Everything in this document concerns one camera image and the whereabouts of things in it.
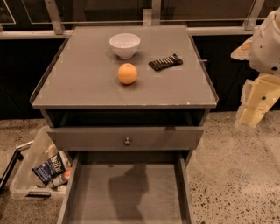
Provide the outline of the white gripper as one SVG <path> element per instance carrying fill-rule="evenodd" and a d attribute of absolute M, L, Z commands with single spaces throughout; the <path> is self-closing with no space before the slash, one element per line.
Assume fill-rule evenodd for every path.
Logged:
<path fill-rule="evenodd" d="M 260 73 L 256 79 L 245 81 L 236 114 L 239 124 L 255 127 L 280 99 L 280 7 L 230 57 L 249 60 L 250 67 Z"/>

